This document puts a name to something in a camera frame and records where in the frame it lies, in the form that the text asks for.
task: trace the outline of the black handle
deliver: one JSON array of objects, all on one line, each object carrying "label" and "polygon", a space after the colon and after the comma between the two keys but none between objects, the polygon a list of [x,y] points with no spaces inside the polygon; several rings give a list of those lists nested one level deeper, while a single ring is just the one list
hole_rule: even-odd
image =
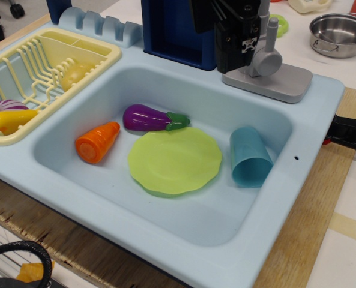
[{"label": "black handle", "polygon": [[51,279],[52,264],[51,258],[46,249],[34,241],[18,241],[0,245],[0,254],[16,250],[28,251],[35,254],[43,263],[44,273],[37,288],[46,288]]},{"label": "black handle", "polygon": [[335,115],[326,139],[332,142],[356,149],[356,119]]}]

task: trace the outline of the green plate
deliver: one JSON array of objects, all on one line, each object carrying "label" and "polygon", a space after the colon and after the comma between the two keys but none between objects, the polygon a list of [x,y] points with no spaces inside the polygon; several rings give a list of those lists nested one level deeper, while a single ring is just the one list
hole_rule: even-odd
[{"label": "green plate", "polygon": [[202,188],[221,162],[215,139],[192,127],[148,132],[128,155],[132,177],[146,190],[168,195]]}]

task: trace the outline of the dish rack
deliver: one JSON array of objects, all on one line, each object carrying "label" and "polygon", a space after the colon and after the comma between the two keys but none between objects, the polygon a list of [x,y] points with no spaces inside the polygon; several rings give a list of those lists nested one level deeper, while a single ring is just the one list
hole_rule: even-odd
[{"label": "dish rack", "polygon": [[[38,115],[11,135],[0,132],[0,146],[23,139],[120,57],[117,45],[58,28],[39,30],[1,53],[0,100],[21,101]],[[93,68],[65,92],[61,80],[77,64]]]}]

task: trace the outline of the plastic cup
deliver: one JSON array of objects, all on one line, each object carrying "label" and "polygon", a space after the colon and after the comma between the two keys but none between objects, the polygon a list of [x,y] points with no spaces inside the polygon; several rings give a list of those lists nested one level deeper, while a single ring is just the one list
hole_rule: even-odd
[{"label": "plastic cup", "polygon": [[232,179],[241,187],[262,186],[273,162],[259,133],[252,127],[235,130],[230,137]]}]

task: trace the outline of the green toy ring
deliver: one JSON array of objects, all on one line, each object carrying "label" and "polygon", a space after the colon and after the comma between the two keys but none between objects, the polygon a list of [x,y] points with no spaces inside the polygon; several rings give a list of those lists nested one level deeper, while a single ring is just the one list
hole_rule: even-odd
[{"label": "green toy ring", "polygon": [[281,15],[272,14],[272,15],[270,15],[270,18],[272,18],[272,17],[278,18],[279,27],[278,27],[278,33],[277,33],[276,37],[280,38],[284,33],[286,33],[288,31],[288,22]]}]

